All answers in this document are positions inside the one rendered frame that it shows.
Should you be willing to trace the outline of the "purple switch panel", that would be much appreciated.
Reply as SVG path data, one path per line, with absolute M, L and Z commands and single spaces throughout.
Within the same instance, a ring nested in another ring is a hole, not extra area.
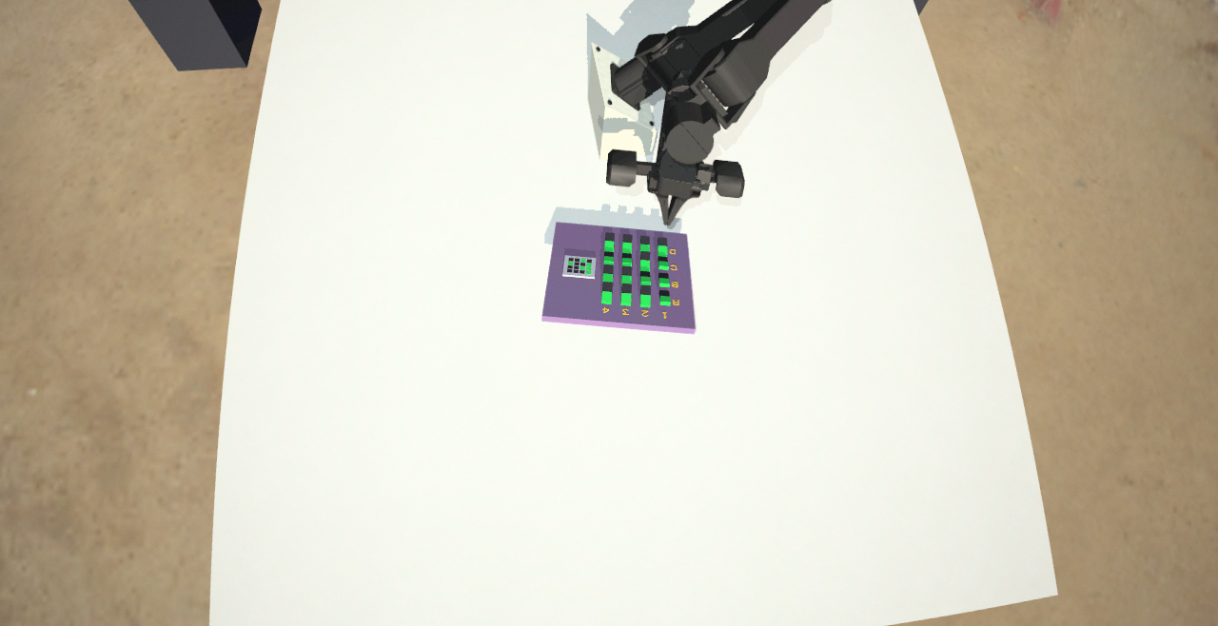
M 542 322 L 695 335 L 688 233 L 555 222 Z

